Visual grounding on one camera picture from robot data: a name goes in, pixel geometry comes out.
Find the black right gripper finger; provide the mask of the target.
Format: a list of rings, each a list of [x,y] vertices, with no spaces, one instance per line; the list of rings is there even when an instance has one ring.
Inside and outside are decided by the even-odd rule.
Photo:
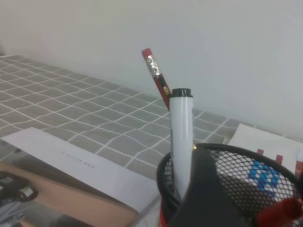
[[[237,190],[252,192],[254,185],[217,173],[213,155],[224,152],[244,159],[260,161],[260,154],[224,144],[198,144],[192,153],[191,178],[185,197],[178,201],[172,193],[168,200],[175,214],[170,227],[254,227],[256,214],[248,208],[249,200],[235,195]]]

